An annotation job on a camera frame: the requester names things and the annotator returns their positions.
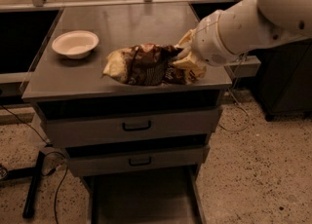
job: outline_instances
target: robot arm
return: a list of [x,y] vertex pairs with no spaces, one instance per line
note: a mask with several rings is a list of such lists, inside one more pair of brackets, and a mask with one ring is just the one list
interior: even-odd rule
[[241,54],[312,37],[310,0],[242,0],[202,19],[192,32],[191,51],[210,65]]

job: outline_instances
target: drawer handle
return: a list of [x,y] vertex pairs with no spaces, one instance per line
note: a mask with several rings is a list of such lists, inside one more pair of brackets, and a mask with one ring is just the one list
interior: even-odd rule
[[152,158],[148,157],[148,159],[129,159],[129,165],[132,167],[135,166],[149,166],[152,163]]
[[139,128],[127,128],[126,123],[123,123],[123,130],[124,131],[145,131],[150,129],[152,126],[152,122],[148,120],[146,127],[139,127]]

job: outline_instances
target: gray tabletop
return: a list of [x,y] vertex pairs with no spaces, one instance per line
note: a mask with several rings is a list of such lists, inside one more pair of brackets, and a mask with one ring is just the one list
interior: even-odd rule
[[[144,43],[175,45],[197,23],[187,3],[65,8],[22,98],[38,101],[227,88],[231,81],[223,67],[208,66],[205,78],[187,86],[129,86],[102,77],[105,57],[112,51]],[[52,50],[55,38],[73,30],[98,36],[99,44],[85,59],[67,59]]]

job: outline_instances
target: bowl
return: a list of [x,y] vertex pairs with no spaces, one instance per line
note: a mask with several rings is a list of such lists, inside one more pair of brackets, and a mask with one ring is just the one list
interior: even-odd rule
[[52,43],[52,49],[60,55],[80,59],[88,56],[97,44],[95,33],[78,30],[61,34]]

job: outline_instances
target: speckled floor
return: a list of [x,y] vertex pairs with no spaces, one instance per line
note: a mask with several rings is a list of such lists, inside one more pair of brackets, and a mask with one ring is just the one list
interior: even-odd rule
[[[207,222],[312,223],[312,120],[291,116],[266,122],[249,91],[236,96],[250,121],[229,96],[224,98],[222,127],[210,140],[211,152],[197,178]],[[9,169],[35,164],[44,144],[32,129],[10,124],[0,132],[0,163]],[[59,156],[48,156],[44,171],[59,162]],[[30,220],[21,217],[30,179],[0,182],[0,223],[55,223],[54,197],[64,173],[61,168],[42,178]],[[86,223],[87,206],[87,191],[69,172],[58,192],[58,223]]]

